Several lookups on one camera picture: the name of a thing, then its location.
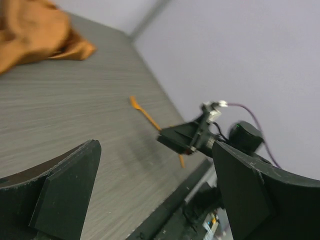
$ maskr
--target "orange cloth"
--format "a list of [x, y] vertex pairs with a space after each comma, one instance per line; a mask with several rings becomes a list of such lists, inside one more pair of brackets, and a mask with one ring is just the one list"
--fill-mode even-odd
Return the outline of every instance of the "orange cloth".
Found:
[[45, 59], [84, 60], [96, 50], [48, 0], [2, 0], [0, 9], [0, 75]]

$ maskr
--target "fabric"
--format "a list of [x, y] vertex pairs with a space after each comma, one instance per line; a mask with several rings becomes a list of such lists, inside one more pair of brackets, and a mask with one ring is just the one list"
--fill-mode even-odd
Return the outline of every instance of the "fabric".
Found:
[[48, 0], [3, 0], [0, 9], [0, 75], [45, 59], [84, 60], [96, 50]]

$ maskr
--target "cloth fold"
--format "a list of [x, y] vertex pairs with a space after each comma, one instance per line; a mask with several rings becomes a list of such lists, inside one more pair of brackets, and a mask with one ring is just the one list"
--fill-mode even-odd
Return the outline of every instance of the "cloth fold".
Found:
[[96, 50], [49, 0], [2, 0], [0, 9], [0, 75], [45, 59], [85, 60]]

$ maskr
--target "wire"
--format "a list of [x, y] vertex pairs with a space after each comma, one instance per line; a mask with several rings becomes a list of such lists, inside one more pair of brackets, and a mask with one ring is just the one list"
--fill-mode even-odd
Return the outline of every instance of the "wire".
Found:
[[213, 122], [212, 124], [216, 126], [216, 128], [218, 129], [219, 135], [223, 138], [223, 140], [225, 140], [226, 142], [228, 142], [228, 139], [227, 139], [227, 138], [224, 136], [224, 134], [222, 133], [219, 124], [216, 123], [216, 122]]
[[266, 149], [266, 152], [268, 153], [269, 157], [271, 158], [271, 160], [273, 161], [274, 165], [276, 165], [279, 169], [281, 169], [281, 166], [278, 164], [278, 162], [276, 161], [276, 159], [274, 158], [273, 154], [271, 153], [270, 151], [270, 148], [269, 148], [269, 144], [267, 143], [266, 141], [266, 138], [265, 138], [265, 135], [264, 135], [264, 132], [262, 131], [262, 128], [261, 128], [261, 125], [257, 119], [257, 117], [255, 116], [255, 114], [248, 108], [246, 107], [245, 105], [243, 104], [240, 104], [240, 103], [227, 103], [228, 106], [232, 106], [232, 107], [240, 107], [240, 108], [243, 108], [245, 109], [250, 115], [251, 117], [253, 118], [258, 130], [261, 132], [262, 134], [262, 138], [263, 138], [263, 142], [264, 142], [264, 145], [265, 145], [265, 149]]

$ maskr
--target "white wall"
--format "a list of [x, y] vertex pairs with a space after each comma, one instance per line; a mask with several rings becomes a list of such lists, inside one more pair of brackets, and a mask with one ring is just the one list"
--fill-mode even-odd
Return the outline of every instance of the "white wall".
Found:
[[131, 34], [158, 0], [55, 0], [62, 9]]
[[[174, 0], [135, 45], [186, 120], [204, 101], [243, 103], [280, 165], [320, 180], [319, 22], [317, 0]], [[252, 122], [236, 108], [218, 122], [239, 119]]]

